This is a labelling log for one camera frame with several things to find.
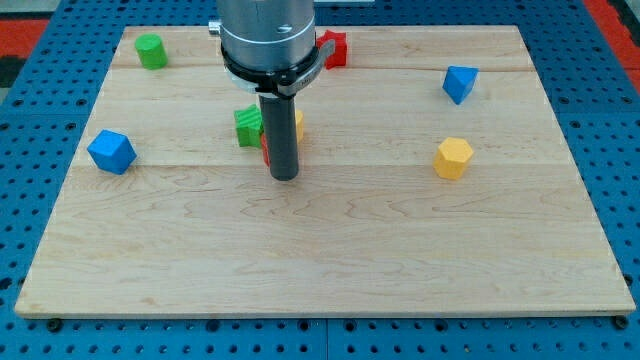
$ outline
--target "wood grain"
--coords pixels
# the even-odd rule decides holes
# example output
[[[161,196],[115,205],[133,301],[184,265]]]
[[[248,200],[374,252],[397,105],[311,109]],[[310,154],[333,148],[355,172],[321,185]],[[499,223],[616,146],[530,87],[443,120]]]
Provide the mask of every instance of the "wood grain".
[[[236,145],[205,28],[128,28],[16,311],[30,318],[576,316],[635,309],[515,27],[339,28],[349,66],[297,97],[301,173],[270,178]],[[162,36],[169,66],[133,42]],[[479,66],[455,106],[450,64]],[[124,176],[86,146],[138,152]],[[475,156],[431,168],[447,136]]]

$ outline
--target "yellow hexagonal block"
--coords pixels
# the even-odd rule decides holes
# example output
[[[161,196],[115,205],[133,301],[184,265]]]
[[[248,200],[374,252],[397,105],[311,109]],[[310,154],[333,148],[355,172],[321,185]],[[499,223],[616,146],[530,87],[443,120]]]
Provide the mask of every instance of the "yellow hexagonal block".
[[[457,180],[467,170],[473,149],[465,139],[446,138],[433,159],[433,168],[444,179]]]
[[[296,140],[298,144],[304,137],[304,113],[296,109]]]

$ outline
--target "blue pegboard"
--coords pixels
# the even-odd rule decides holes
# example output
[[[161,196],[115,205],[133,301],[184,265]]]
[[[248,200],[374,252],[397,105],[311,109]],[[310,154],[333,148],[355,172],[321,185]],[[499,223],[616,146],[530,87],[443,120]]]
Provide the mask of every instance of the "blue pegboard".
[[[126,25],[206,25],[213,0],[63,0],[0,109],[0,358],[640,358],[640,318],[27,321],[13,306]],[[640,298],[640,98],[577,0],[377,0],[319,25],[519,26]]]

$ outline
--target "blue block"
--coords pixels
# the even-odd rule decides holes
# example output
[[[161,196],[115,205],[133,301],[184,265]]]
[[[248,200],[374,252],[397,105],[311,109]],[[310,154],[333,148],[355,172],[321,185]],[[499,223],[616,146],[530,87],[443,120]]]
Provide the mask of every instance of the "blue block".
[[[449,66],[442,88],[457,105],[469,95],[478,75],[477,68]]]
[[[87,150],[100,169],[118,175],[124,174],[137,156],[125,135],[109,130],[102,130]]]

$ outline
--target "black cylindrical end effector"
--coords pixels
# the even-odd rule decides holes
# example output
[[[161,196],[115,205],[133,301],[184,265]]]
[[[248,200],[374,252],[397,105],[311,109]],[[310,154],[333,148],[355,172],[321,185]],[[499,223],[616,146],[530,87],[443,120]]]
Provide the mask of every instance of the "black cylindrical end effector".
[[[280,181],[291,180],[298,175],[298,143],[293,98],[260,96],[260,109],[267,138],[271,176]]]

